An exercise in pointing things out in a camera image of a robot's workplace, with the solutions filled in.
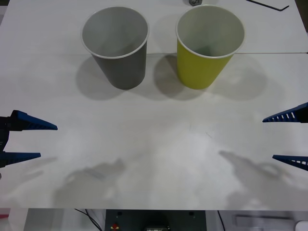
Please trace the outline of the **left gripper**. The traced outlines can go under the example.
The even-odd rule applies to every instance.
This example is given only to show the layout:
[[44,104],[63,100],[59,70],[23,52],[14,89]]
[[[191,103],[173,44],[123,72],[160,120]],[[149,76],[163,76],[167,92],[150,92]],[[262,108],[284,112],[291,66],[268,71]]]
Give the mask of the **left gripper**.
[[4,152],[9,139],[9,131],[58,130],[57,126],[33,117],[22,111],[13,110],[10,117],[0,117],[0,166],[5,167],[41,157],[40,153]]

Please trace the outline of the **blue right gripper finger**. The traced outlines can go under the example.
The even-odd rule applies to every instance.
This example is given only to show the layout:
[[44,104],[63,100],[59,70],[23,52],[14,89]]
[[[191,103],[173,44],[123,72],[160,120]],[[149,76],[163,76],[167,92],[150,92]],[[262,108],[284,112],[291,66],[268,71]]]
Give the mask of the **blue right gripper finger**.
[[279,112],[277,114],[266,117],[262,120],[263,123],[269,122],[308,122],[308,103],[301,104],[297,107]]
[[308,171],[307,156],[273,155],[272,158],[285,164]]

